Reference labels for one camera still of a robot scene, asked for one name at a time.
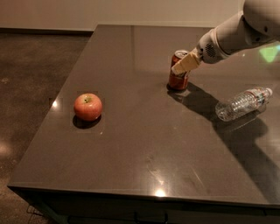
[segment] plastic bottle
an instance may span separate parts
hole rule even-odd
[[[251,88],[228,99],[226,102],[218,102],[216,114],[224,122],[233,121],[251,111],[265,107],[271,96],[272,90],[270,88]]]

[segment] wall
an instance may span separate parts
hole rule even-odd
[[[0,27],[93,31],[98,24],[216,26],[244,0],[1,0]]]

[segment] red apple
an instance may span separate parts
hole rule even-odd
[[[95,94],[82,94],[75,100],[73,110],[81,120],[92,122],[102,113],[102,101]]]

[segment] robotic hand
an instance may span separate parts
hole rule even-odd
[[[280,1],[245,0],[243,10],[206,33],[197,46],[171,69],[191,71],[201,61],[214,64],[244,49],[280,40]]]

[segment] brown floor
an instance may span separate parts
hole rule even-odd
[[[7,184],[89,36],[0,33],[1,224],[53,223]]]

